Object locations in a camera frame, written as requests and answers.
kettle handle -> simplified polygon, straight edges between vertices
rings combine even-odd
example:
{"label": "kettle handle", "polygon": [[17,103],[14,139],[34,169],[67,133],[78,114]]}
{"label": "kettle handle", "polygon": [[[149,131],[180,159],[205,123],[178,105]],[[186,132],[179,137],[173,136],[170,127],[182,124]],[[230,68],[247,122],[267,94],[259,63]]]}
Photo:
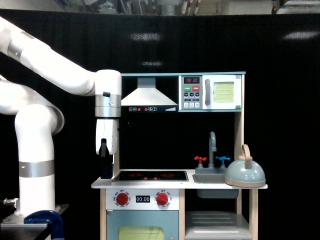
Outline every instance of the kettle handle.
{"label": "kettle handle", "polygon": [[250,156],[250,150],[247,144],[243,144],[241,148],[241,156],[239,156],[240,160],[244,160],[244,168],[250,169],[250,163],[252,161],[252,157]]}

green button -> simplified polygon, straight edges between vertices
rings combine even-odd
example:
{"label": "green button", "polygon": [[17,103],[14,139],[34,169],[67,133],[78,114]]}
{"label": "green button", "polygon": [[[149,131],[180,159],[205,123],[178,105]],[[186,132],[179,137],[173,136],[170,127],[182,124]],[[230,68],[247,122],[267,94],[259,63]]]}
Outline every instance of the green button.
{"label": "green button", "polygon": [[191,86],[184,86],[185,92],[191,92]]}

blue clamp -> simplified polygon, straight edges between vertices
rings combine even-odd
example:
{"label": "blue clamp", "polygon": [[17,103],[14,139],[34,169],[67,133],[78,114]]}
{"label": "blue clamp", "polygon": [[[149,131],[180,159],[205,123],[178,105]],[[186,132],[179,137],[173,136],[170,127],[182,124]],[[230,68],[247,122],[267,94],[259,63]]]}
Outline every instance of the blue clamp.
{"label": "blue clamp", "polygon": [[225,160],[230,161],[230,157],[226,156],[216,156],[215,159],[219,159],[221,161],[221,166],[225,164]]}
{"label": "blue clamp", "polygon": [[47,223],[50,226],[52,240],[64,240],[64,221],[59,213],[52,210],[41,210],[31,213],[23,220],[24,224]]}

red knob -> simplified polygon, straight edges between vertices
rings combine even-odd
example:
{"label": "red knob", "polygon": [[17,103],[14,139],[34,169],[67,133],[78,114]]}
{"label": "red knob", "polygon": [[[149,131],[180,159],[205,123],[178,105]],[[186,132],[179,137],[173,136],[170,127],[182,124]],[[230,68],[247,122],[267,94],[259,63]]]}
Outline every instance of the red knob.
{"label": "red knob", "polygon": [[126,193],[120,193],[118,196],[116,196],[116,202],[119,205],[125,205],[128,202],[128,195]]}
{"label": "red knob", "polygon": [[168,203],[168,196],[165,193],[159,193],[155,200],[159,205],[163,206]]}

microwave door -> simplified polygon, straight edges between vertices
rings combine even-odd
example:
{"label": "microwave door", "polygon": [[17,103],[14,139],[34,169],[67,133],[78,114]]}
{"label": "microwave door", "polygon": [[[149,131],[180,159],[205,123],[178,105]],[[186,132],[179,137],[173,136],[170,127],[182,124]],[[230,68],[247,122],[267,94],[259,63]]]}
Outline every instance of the microwave door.
{"label": "microwave door", "polygon": [[241,78],[238,75],[204,75],[202,89],[202,109],[241,109]]}

